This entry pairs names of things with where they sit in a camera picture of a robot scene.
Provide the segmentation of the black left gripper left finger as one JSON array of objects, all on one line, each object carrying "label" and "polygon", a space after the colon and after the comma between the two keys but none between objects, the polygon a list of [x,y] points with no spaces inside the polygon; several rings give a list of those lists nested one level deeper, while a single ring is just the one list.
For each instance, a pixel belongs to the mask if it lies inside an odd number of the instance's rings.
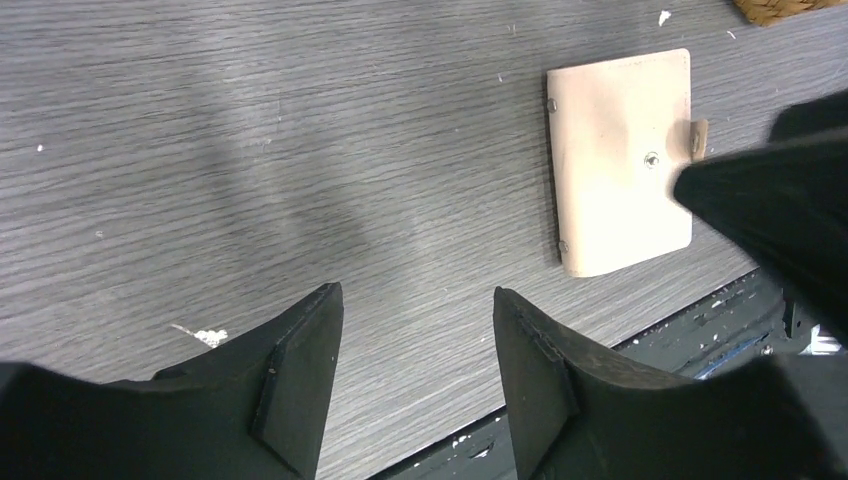
[{"label": "black left gripper left finger", "polygon": [[147,381],[1,366],[5,479],[312,479],[344,318],[337,283]]}]

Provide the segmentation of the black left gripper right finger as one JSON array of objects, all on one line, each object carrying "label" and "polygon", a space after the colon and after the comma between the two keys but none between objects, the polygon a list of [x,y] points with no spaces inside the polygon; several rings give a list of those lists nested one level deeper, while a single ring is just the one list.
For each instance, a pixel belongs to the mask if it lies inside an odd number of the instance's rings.
[{"label": "black left gripper right finger", "polygon": [[497,288],[521,479],[843,479],[847,361],[771,355],[707,380],[633,361]]}]

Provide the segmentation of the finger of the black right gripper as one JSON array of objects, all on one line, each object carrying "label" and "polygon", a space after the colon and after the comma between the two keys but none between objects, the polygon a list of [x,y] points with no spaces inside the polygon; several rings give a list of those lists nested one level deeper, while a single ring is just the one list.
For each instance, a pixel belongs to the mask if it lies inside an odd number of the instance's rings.
[{"label": "finger of the black right gripper", "polygon": [[847,93],[792,105],[767,142],[684,168],[675,200],[847,342]]}]

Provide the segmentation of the beige leather card holder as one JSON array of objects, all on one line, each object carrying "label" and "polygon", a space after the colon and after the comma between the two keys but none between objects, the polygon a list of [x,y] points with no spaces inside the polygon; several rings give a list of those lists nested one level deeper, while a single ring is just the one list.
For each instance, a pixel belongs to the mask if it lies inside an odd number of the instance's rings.
[{"label": "beige leather card holder", "polygon": [[705,156],[685,48],[550,70],[549,141],[560,255],[572,277],[608,274],[687,247],[693,216],[673,198]]}]

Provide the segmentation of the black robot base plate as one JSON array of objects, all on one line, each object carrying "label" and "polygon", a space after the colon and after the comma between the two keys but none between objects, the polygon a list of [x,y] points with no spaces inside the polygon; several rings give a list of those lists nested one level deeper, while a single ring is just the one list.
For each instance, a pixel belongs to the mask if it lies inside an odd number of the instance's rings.
[{"label": "black robot base plate", "polygon": [[843,479],[847,354],[759,271],[605,347],[494,294],[504,406],[384,479]]}]

